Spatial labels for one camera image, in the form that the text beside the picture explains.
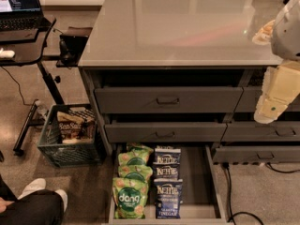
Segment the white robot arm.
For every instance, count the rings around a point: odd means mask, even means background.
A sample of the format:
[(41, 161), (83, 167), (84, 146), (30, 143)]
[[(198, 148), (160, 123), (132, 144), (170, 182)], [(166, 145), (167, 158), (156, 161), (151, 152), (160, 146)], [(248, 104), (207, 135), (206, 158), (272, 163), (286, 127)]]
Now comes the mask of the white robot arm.
[(300, 94), (300, 0), (289, 0), (252, 41), (260, 45), (270, 43), (272, 53), (283, 59), (277, 67), (268, 67), (265, 71), (262, 94), (254, 113), (256, 122), (269, 124)]

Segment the person hand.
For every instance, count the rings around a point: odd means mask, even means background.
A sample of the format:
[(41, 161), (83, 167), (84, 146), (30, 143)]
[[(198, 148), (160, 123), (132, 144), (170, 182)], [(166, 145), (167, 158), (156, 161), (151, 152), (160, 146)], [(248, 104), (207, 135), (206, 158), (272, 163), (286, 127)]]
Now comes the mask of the person hand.
[(0, 197), (0, 213), (5, 212), (11, 204), (13, 204), (13, 201), (6, 201)]

